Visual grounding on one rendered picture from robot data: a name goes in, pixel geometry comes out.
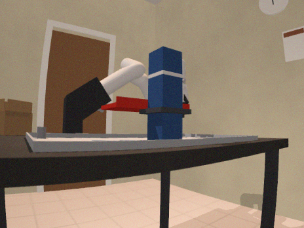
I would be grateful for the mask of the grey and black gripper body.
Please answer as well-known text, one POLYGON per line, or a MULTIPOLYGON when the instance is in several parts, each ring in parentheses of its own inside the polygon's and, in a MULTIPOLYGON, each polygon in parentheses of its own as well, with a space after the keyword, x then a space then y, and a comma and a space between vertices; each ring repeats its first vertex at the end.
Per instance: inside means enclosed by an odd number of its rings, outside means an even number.
POLYGON ((188 91, 187 91, 187 85, 185 83, 182 83, 182 85, 183 85, 183 102, 185 103, 184 95, 186 95, 186 98, 188 99, 188 91))

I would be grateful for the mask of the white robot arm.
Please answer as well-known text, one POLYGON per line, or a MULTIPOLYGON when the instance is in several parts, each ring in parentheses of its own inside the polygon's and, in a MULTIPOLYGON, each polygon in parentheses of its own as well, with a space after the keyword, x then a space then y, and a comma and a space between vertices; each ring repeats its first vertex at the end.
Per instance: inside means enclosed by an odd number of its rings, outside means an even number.
MULTIPOLYGON (((107 94, 110 95, 131 82, 140 88, 144 98, 148 100, 148 76, 145 74, 145 66, 141 62, 125 58, 121 62, 121 68, 122 69, 100 81, 107 94)), ((185 61, 182 60, 182 83, 186 82, 185 74, 185 61)))

